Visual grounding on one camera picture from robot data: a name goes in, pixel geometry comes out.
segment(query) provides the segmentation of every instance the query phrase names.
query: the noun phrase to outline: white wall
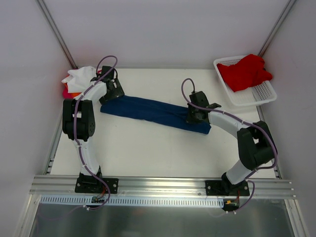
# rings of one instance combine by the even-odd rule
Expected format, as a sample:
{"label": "white wall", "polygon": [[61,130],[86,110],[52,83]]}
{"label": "white wall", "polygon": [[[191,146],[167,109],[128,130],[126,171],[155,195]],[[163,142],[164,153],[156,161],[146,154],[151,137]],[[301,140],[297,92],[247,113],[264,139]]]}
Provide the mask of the white wall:
{"label": "white wall", "polygon": [[285,179],[293,179],[311,236],[316,236],[316,1],[299,0],[264,56],[275,102],[263,106]]}
{"label": "white wall", "polygon": [[258,53],[288,0],[46,0],[79,66],[212,68]]}
{"label": "white wall", "polygon": [[34,0],[0,7],[0,232],[13,235],[61,114],[70,68]]}

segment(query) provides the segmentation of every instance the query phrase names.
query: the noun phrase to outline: white table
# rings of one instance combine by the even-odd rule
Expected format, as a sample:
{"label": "white table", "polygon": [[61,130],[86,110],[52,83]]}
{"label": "white table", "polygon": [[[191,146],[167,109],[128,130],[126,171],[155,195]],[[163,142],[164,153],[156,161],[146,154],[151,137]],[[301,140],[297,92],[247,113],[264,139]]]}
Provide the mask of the white table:
{"label": "white table", "polygon": [[[187,106],[181,83],[192,78],[209,103],[248,121],[258,121],[256,107],[230,104],[214,70],[119,69],[126,95]],[[185,86],[189,96],[190,82]],[[208,135],[183,131],[153,122],[121,118],[94,108],[96,131],[93,142],[103,175],[148,177],[217,178],[239,159],[237,140],[213,126]],[[80,162],[67,135],[62,134],[51,174],[78,175]],[[254,178],[275,178],[273,170],[260,170]]]}

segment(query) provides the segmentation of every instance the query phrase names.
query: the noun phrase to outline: cable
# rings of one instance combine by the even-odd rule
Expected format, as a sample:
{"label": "cable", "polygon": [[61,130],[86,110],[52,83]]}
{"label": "cable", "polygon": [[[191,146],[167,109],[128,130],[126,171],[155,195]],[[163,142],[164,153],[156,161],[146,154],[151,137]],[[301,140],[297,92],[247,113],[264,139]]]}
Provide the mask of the cable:
{"label": "cable", "polygon": [[101,62],[106,59],[106,58],[114,58],[115,59],[115,63],[114,65],[103,75],[101,76],[93,85],[91,85],[90,87],[88,87],[82,94],[81,96],[79,97],[79,99],[77,100],[76,102],[76,105],[75,105],[75,114],[74,114],[74,137],[75,137],[75,141],[76,143],[78,144],[78,151],[79,151],[79,157],[80,157],[80,160],[81,160],[81,163],[82,165],[84,166],[84,168],[86,169],[86,171],[92,176],[94,177],[95,179],[97,179],[98,181],[100,181],[105,187],[106,189],[108,190],[108,198],[98,207],[88,207],[87,210],[97,210],[99,208],[101,208],[102,206],[104,206],[109,200],[110,200],[110,196],[111,196],[111,192],[110,192],[110,188],[109,186],[102,180],[100,179],[98,176],[96,176],[95,174],[93,174],[89,168],[87,167],[86,163],[84,162],[83,160],[83,156],[82,156],[82,150],[81,150],[81,144],[80,144],[80,141],[77,139],[77,113],[78,113],[78,106],[79,106],[79,102],[80,100],[97,84],[99,83],[99,81],[101,81],[104,77],[106,77],[107,74],[109,74],[113,69],[114,67],[117,65],[118,63],[118,58],[116,58],[114,55],[108,55],[108,56],[105,56],[104,58],[102,58],[100,60],[100,62],[98,63],[98,66],[96,68],[96,71],[98,71],[98,68],[99,68],[99,65],[101,64]]}
{"label": "cable", "polygon": [[263,135],[266,137],[266,139],[268,140],[272,150],[273,150],[273,155],[274,155],[274,163],[270,166],[266,166],[266,167],[259,167],[257,169],[254,169],[245,179],[248,179],[251,175],[253,175],[256,171],[260,170],[260,169],[271,169],[271,168],[274,168],[276,167],[277,165],[277,150],[276,150],[276,147],[275,145],[273,144],[271,138],[268,136],[268,134],[265,132],[265,130],[263,130],[261,127],[255,125],[255,124],[252,124],[252,123],[249,123],[249,122],[245,122],[243,121],[242,119],[238,118],[237,116],[235,115],[232,115],[230,113],[227,113],[225,111],[221,111],[221,110],[216,110],[216,109],[210,109],[210,108],[204,108],[204,107],[200,107],[200,106],[197,106],[195,104],[193,104],[191,101],[188,100],[188,98],[186,97],[185,93],[184,93],[184,90],[183,90],[183,86],[184,86],[184,83],[186,81],[190,80],[192,82],[192,85],[193,85],[193,90],[195,91],[195,85],[194,85],[194,82],[191,78],[187,78],[185,79],[183,82],[182,82],[182,85],[181,85],[181,92],[182,92],[182,95],[184,97],[184,99],[187,101],[187,103],[197,109],[200,109],[200,110],[206,110],[206,111],[211,111],[211,112],[218,112],[218,113],[221,113],[221,114],[225,114],[225,115],[228,115],[229,117],[232,117],[234,118],[235,120],[239,121],[239,122],[242,122],[243,124],[246,124],[248,126],[251,126],[251,127],[254,127],[256,129],[258,129],[259,131],[261,131],[263,133]]}

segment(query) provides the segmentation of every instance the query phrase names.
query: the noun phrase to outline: red cloth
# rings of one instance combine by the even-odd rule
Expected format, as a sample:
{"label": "red cloth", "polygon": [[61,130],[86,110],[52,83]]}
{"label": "red cloth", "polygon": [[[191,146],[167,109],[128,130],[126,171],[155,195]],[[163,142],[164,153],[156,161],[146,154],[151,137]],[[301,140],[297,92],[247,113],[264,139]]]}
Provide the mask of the red cloth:
{"label": "red cloth", "polygon": [[271,80],[272,75],[264,69],[264,65],[265,61],[261,57],[249,54],[235,65],[225,66],[219,63],[217,67],[224,82],[236,92]]}

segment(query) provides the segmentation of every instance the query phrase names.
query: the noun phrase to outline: gray floor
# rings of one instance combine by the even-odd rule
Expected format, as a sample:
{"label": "gray floor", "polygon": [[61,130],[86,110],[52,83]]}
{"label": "gray floor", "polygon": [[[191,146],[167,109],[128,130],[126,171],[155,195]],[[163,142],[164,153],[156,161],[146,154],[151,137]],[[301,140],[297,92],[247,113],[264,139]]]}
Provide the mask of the gray floor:
{"label": "gray floor", "polygon": [[[60,217],[75,206],[41,204],[41,216]],[[105,206],[77,209],[55,221],[39,216],[32,237],[293,237],[282,200],[252,200],[236,215],[197,207]]]}

